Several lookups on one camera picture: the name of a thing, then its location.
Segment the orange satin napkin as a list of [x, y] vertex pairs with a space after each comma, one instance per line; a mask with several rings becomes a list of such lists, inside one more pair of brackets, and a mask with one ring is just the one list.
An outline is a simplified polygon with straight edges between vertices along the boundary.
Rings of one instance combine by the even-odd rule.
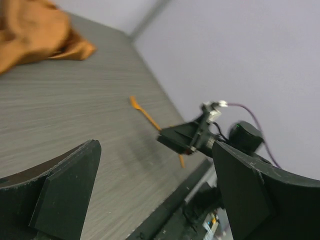
[[50, 0], [0, 2], [0, 72], [43, 60], [83, 61], [96, 46]]

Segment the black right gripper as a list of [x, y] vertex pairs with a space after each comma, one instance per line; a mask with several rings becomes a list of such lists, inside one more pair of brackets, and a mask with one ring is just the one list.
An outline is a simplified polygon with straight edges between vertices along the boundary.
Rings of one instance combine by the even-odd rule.
[[210, 126], [221, 116], [219, 108], [225, 106], [225, 101], [209, 101], [201, 105], [199, 117], [183, 124], [170, 126], [161, 130], [157, 141], [180, 155], [192, 155], [201, 152], [212, 158], [212, 147], [218, 139], [210, 131]]

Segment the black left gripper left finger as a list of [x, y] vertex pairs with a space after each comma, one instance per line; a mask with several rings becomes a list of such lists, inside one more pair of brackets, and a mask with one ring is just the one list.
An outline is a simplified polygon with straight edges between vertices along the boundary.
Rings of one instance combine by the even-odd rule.
[[51, 160], [0, 179], [2, 240], [78, 240], [102, 147], [88, 140]]

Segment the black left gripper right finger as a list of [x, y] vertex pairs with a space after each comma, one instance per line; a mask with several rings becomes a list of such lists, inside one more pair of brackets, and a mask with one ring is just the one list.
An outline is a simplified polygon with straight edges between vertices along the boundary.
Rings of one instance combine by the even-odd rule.
[[235, 240], [318, 240], [320, 182], [212, 146], [222, 201]]

